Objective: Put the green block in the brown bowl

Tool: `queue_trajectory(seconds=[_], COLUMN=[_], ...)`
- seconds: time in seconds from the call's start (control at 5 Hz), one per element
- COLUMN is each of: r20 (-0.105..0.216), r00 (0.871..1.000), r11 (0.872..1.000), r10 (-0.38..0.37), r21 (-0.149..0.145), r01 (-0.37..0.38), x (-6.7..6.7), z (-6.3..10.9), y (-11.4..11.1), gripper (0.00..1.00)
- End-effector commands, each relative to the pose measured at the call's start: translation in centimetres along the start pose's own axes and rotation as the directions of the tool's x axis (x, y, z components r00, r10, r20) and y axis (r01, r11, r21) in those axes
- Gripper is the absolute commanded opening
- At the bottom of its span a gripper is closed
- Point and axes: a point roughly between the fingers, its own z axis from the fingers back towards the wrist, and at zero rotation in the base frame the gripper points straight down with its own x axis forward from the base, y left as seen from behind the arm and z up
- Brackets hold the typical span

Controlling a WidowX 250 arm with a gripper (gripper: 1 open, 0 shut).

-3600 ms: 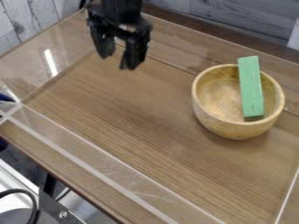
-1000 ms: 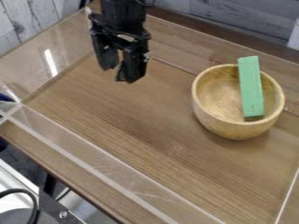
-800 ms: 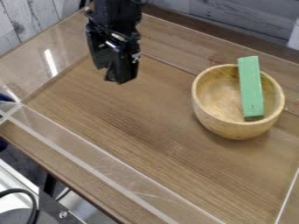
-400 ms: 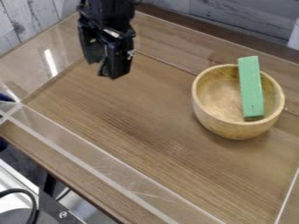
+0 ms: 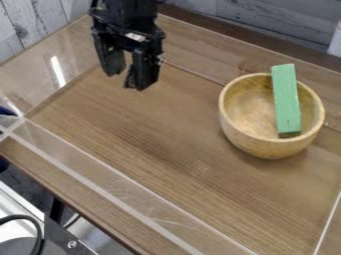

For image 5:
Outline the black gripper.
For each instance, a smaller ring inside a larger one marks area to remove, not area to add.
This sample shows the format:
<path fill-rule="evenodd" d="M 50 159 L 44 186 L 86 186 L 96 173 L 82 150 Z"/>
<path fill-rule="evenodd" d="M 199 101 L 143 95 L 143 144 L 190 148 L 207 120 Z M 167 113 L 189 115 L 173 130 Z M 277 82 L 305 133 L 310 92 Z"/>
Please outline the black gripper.
<path fill-rule="evenodd" d="M 125 51 L 133 62 L 125 88 L 143 91 L 158 80 L 166 32 L 157 25 L 158 6 L 92 6 L 92 36 L 104 73 L 119 75 L 126 69 Z"/>

